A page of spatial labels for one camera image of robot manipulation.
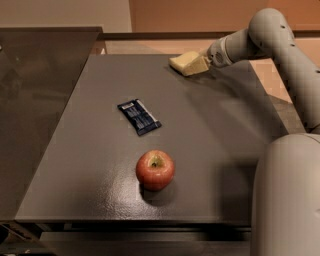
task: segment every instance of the candy bar wrapper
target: candy bar wrapper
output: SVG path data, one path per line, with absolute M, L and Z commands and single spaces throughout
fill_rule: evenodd
M 139 136 L 161 127 L 161 123 L 146 109 L 139 99 L 118 105 Z

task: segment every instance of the beige wall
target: beige wall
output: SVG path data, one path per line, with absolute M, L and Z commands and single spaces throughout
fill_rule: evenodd
M 102 26 L 131 32 L 129 0 L 1 0 L 0 27 Z

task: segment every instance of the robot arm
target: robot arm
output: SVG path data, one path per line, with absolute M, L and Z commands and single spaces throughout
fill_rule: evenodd
M 272 58 L 307 132 L 320 132 L 320 69 L 296 46 L 279 11 L 257 12 L 248 29 L 217 40 L 207 55 L 217 68 L 245 59 Z
M 211 65 L 272 58 L 308 132 L 271 143 L 259 159 L 252 210 L 252 256 L 320 252 L 320 69 L 296 46 L 283 15 L 258 12 L 247 30 L 216 41 Z

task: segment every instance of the yellow sponge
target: yellow sponge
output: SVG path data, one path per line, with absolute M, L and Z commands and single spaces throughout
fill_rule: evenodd
M 194 51 L 170 58 L 169 64 L 184 76 L 191 76 L 209 70 L 208 58 Z

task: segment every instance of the red apple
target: red apple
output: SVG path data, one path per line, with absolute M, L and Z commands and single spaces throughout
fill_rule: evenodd
M 148 151 L 138 160 L 136 175 L 145 189 L 151 191 L 161 190 L 167 186 L 173 178 L 173 160 L 163 151 Z

